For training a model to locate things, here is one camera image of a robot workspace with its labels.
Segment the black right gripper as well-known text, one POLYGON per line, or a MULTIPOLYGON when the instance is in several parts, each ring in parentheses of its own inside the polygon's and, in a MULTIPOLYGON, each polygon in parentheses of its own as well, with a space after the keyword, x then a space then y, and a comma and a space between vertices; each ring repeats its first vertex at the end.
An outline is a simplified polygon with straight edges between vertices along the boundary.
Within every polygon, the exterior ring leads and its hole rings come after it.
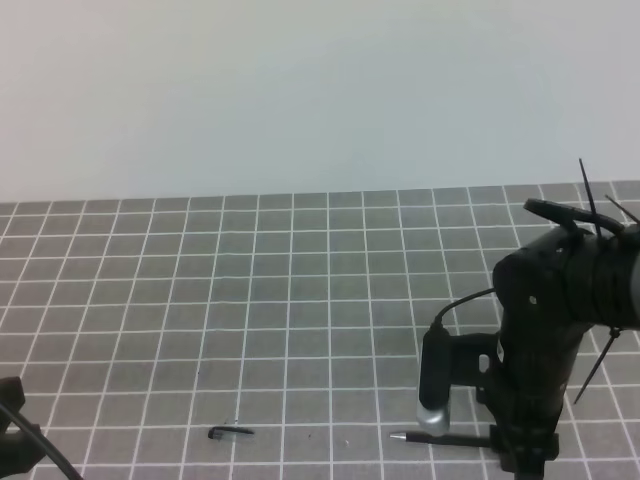
POLYGON ((584 322, 504 319, 498 332, 451 338, 451 382, 472 386, 494 418, 490 449, 516 479, 542 479, 559 454, 556 427, 584 322))

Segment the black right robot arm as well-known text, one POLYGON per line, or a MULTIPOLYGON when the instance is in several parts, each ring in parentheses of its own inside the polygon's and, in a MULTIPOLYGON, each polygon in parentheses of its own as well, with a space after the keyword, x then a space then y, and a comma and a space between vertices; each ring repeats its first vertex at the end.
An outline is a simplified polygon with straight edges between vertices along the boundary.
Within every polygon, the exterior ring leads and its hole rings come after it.
POLYGON ((585 334, 639 328, 639 227, 594 209, 529 199, 555 228, 500 260, 493 334, 451 340, 450 378, 471 386, 494 418, 487 448, 517 479, 541 479, 557 458, 564 394, 585 334))

